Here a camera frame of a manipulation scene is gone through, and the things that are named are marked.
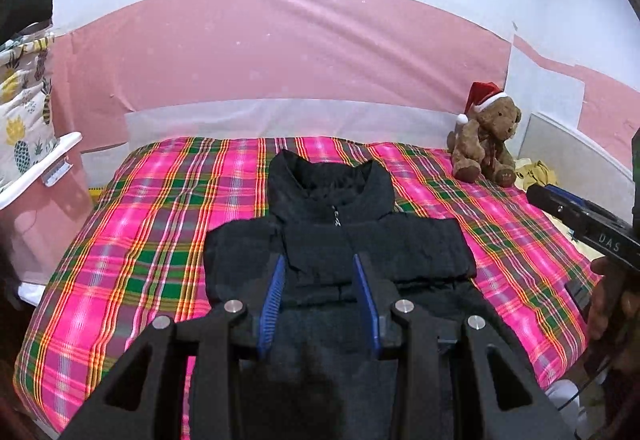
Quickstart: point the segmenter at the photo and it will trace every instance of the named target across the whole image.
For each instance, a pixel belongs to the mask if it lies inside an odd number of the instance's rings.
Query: pink wall
[[[578,129],[630,165],[640,94],[581,66]],[[504,85],[511,45],[413,0],[145,0],[56,40],[56,131],[82,150],[128,140],[126,113],[207,100],[360,100],[458,113],[473,81]]]

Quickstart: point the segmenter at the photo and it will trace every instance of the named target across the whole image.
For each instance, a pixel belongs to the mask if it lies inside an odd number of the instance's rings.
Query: santa hat
[[[458,115],[456,122],[458,124],[466,124],[468,122],[466,114],[469,113],[469,111],[475,113],[481,112],[494,102],[494,100],[506,96],[507,95],[504,94],[495,83],[473,83],[466,100],[465,113]]]

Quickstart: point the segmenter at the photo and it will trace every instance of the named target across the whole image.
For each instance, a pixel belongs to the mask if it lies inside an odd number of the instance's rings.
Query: pink storage bin
[[[46,284],[93,209],[79,151],[80,133],[62,136],[42,162],[0,194],[0,231],[21,281]],[[53,185],[46,178],[66,158],[71,168]]]

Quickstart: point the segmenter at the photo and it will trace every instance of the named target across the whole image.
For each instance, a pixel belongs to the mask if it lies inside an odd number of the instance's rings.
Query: human hand
[[[610,311],[607,312],[607,309],[614,307],[612,299],[616,296],[612,293],[610,285],[612,270],[615,268],[617,267],[611,264],[607,258],[598,258],[591,262],[591,270],[603,276],[591,294],[591,308],[587,319],[587,333],[593,340],[601,338],[609,326]],[[625,318],[635,321],[639,315],[640,293],[625,290],[618,304],[622,305]],[[630,333],[628,345],[613,359],[612,364],[612,367],[623,373],[640,372],[640,327],[635,326],[635,323],[632,324]]]

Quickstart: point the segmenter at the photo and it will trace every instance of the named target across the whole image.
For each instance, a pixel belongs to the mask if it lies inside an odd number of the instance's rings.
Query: teddy bear's head
[[[501,141],[511,138],[516,133],[521,118],[522,112],[511,100],[511,97],[495,99],[475,116],[485,131]]]

